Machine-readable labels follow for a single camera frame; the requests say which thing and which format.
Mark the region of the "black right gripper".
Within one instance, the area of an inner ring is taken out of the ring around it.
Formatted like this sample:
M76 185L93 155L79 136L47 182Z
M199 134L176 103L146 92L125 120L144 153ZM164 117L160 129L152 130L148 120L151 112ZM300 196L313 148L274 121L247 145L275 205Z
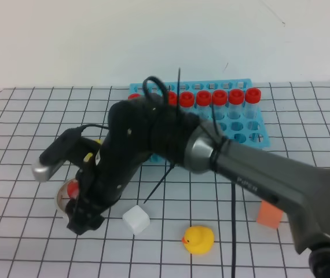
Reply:
M101 215L120 198L140 165L149 157L148 141L134 136L107 136L102 144L75 136L72 162L79 166L77 199L65 207L67 228L76 235L97 230Z

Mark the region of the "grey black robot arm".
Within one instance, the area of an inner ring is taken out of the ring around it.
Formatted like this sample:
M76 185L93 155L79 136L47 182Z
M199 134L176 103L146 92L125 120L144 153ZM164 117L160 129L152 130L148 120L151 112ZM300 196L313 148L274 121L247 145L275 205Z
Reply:
M79 195L68 203L68 229L96 230L133 175L157 154L192 173L213 171L286 213L297 253L310 250L315 277L330 277L330 168L237 143L213 123L177 110L160 97L114 104L102 144L79 165Z

